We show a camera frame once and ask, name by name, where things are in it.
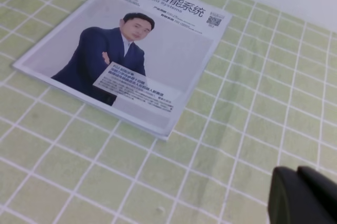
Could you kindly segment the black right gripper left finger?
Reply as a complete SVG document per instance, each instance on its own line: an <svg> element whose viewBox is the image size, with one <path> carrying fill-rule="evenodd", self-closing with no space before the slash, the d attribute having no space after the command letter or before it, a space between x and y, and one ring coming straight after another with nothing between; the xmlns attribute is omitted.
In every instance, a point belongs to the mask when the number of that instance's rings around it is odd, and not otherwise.
<svg viewBox="0 0 337 224"><path fill-rule="evenodd" d="M336 223L297 170L284 166L273 169L267 210L270 223Z"/></svg>

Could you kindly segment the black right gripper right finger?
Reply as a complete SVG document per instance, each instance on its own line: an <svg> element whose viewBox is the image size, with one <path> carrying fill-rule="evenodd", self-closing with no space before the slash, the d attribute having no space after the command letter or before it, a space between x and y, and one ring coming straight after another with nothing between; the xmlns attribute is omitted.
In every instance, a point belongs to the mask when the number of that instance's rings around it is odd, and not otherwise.
<svg viewBox="0 0 337 224"><path fill-rule="evenodd" d="M320 205L330 216L336 216L336 183L308 166L299 166L297 173Z"/></svg>

